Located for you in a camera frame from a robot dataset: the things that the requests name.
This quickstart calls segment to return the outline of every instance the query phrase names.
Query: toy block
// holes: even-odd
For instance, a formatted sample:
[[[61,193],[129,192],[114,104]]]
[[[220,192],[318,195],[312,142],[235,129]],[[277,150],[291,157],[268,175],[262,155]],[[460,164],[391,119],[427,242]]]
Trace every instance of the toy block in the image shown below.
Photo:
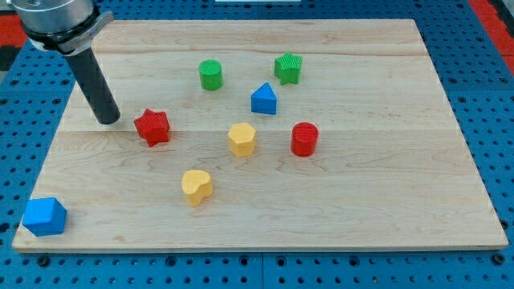
[[[169,141],[169,121],[166,112],[145,109],[143,116],[134,120],[134,125],[139,136],[146,140],[149,147]]]
[[[318,128],[311,123],[301,122],[292,129],[291,150],[298,157],[308,157],[316,150]]]
[[[276,95],[269,83],[263,84],[251,95],[251,112],[276,114]]]
[[[302,71],[302,57],[286,52],[275,59],[275,76],[280,79],[280,84],[298,84]]]
[[[248,123],[234,124],[228,132],[229,149],[237,157],[251,156],[256,143],[256,131]]]
[[[213,192],[212,178],[208,172],[202,170],[189,170],[182,177],[182,191],[189,206],[198,206],[204,197]]]
[[[214,59],[208,59],[198,66],[202,87],[208,91],[215,91],[223,86],[222,64]]]
[[[62,234],[67,211],[54,197],[29,200],[23,225],[36,237]]]

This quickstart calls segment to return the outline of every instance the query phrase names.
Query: yellow block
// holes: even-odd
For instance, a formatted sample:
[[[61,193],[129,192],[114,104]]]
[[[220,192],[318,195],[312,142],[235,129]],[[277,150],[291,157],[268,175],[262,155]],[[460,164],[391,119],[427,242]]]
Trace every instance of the yellow block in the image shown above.
[[[228,146],[238,157],[247,157],[254,153],[256,131],[248,123],[234,124],[228,132]]]
[[[208,172],[189,170],[182,177],[182,191],[186,196],[187,205],[198,206],[204,197],[212,194],[212,179]]]

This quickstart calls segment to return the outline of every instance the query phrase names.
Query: blue block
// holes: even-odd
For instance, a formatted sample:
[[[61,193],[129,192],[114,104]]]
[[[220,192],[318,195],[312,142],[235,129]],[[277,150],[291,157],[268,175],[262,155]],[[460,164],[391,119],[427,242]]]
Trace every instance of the blue block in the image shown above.
[[[251,112],[276,114],[276,95],[269,83],[263,84],[251,95]]]
[[[66,222],[66,209],[54,197],[29,200],[23,225],[36,237],[62,234]]]

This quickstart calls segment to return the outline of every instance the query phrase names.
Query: blue pegboard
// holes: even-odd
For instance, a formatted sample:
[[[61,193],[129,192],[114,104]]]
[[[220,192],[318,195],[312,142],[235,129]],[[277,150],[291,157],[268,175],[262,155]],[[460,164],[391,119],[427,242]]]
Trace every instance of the blue pegboard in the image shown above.
[[[509,240],[514,79],[465,1],[99,0],[117,19],[413,18]],[[395,254],[18,254],[10,246],[75,82],[29,43],[0,85],[0,287],[513,287],[514,252]]]

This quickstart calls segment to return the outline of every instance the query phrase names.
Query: red surface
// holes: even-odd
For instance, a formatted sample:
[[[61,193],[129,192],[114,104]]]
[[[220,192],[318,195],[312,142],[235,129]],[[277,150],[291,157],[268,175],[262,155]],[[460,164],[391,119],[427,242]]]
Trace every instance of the red surface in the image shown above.
[[[318,128],[311,123],[301,122],[292,129],[291,150],[298,157],[308,157],[316,150]]]
[[[134,120],[134,125],[139,136],[146,140],[149,147],[169,141],[169,122],[166,112],[153,112],[146,109],[143,116]]]
[[[17,15],[0,16],[0,47],[22,47],[27,40],[27,35],[22,29]]]
[[[495,44],[498,52],[504,57],[511,73],[514,74],[514,38],[507,32],[505,23],[500,20],[496,8],[487,0],[469,0],[483,27]]]

